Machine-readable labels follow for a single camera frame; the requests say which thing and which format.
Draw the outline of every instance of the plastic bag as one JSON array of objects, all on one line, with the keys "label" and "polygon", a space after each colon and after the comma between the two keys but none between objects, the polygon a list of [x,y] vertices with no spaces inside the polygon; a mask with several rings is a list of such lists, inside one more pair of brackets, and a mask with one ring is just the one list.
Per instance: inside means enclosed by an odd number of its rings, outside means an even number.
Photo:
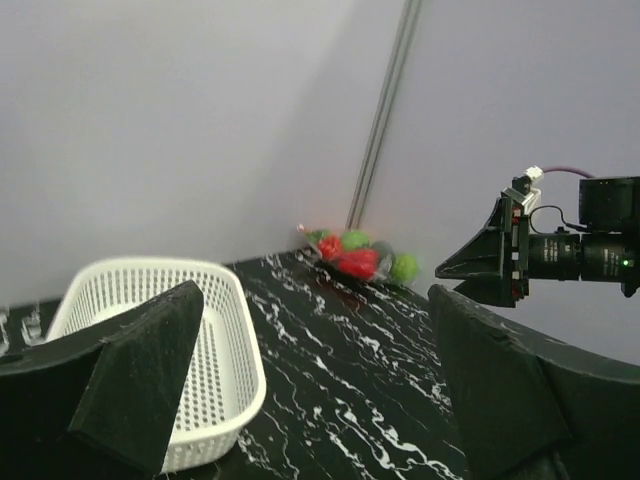
[{"label": "plastic bag", "polygon": [[389,242],[362,230],[308,229],[298,225],[298,231],[324,262],[359,280],[410,285],[420,273],[415,255],[396,252]]}]

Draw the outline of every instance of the red bell pepper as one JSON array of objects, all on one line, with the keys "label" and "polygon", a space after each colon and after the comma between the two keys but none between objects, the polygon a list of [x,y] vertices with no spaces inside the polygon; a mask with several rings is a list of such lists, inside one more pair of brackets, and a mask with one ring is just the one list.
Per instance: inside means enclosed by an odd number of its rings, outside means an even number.
[{"label": "red bell pepper", "polygon": [[338,269],[361,280],[371,280],[378,270],[379,259],[380,254],[376,250],[353,250],[340,255]]},{"label": "red bell pepper", "polygon": [[344,252],[340,255],[340,260],[346,260],[353,263],[373,263],[377,264],[380,260],[380,253],[371,248],[362,248],[360,250],[352,250]]},{"label": "red bell pepper", "polygon": [[342,273],[346,273],[347,275],[351,275],[352,277],[356,277],[361,280],[371,280],[376,274],[378,267],[375,263],[356,263],[341,258],[338,262],[338,270],[340,270]]},{"label": "red bell pepper", "polygon": [[337,235],[329,235],[318,242],[324,260],[335,260],[342,253],[342,242]]}]

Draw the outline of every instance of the basket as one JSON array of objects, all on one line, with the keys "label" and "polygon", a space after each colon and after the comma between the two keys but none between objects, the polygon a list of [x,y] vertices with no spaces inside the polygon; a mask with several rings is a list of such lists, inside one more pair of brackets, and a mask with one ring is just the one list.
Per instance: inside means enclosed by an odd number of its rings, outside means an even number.
[{"label": "basket", "polygon": [[198,284],[205,306],[162,473],[222,457],[264,402],[266,379],[238,277],[217,264],[183,259],[94,263],[76,275],[46,337],[109,319],[187,280]]}]

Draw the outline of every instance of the white wall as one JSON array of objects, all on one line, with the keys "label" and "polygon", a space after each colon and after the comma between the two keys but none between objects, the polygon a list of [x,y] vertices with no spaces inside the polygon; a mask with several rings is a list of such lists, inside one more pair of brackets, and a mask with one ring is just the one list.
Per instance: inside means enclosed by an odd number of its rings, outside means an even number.
[{"label": "white wall", "polygon": [[343,225],[388,0],[0,0],[0,304],[117,254],[230,261]]},{"label": "white wall", "polygon": [[[483,225],[530,165],[640,175],[640,3],[434,0],[423,9],[363,225],[433,269]],[[577,219],[578,178],[548,175],[543,202]],[[553,229],[553,211],[536,219]],[[640,362],[640,296],[617,285],[534,281],[502,313]]]}]

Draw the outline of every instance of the tabletop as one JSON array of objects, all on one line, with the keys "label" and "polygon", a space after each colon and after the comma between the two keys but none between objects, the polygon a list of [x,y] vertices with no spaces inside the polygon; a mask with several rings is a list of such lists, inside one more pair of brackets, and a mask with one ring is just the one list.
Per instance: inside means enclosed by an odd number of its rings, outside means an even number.
[{"label": "tabletop", "polygon": [[[267,398],[217,464],[159,478],[468,478],[424,297],[345,278],[304,250],[229,267]],[[0,355],[41,342],[58,303],[0,310]]]}]

